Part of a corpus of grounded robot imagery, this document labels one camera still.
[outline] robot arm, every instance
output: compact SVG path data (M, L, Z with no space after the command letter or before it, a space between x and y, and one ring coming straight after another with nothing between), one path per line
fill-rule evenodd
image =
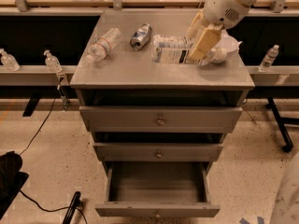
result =
M206 0L203 11L194 18L186 36L195 37L189 57L205 59L206 54L220 41L221 29L236 26L256 0Z

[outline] silver can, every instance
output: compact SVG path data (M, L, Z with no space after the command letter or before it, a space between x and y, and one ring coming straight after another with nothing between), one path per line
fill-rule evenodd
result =
M141 50L150 41L151 27L149 24L143 24L132 36L130 45L134 50Z

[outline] closed drawer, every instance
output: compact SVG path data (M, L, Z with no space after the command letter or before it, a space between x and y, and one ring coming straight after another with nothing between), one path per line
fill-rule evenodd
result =
M216 161L223 144L94 143L99 161Z
M201 162L113 162L103 217L214 217Z
M91 132L231 133L241 107L82 106Z

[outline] floor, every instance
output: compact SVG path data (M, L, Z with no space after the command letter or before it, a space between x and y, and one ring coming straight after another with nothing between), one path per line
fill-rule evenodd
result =
M52 100L42 100L31 117L23 117L26 100L0 103L0 155L26 149L49 114ZM93 151L93 141L78 112L77 101L67 111L55 101L52 112L31 145L21 155L22 171L29 174L22 191L46 209L68 206L75 191L81 192L83 213L89 224L234 224L243 218L250 224L261 217L269 223L280 179L299 150L299 128L288 128L294 143L284 153L284 141L265 100L248 100L224 150L208 174L212 203L221 207L214 218L100 217L94 206L105 199L106 175ZM295 100L277 100L284 116L299 118ZM43 212L18 194L1 224L63 223L66 210ZM85 223L76 212L72 223Z

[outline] cabinet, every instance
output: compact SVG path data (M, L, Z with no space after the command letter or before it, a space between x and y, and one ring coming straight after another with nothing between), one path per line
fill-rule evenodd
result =
M246 67L237 54L206 66L154 63L150 46L129 46L143 23L155 34L183 36L195 13L106 11L97 23L90 43L115 26L124 39L102 62L80 61L71 86L107 173L106 199L95 207L101 216L214 217L220 210L206 175L254 87Z

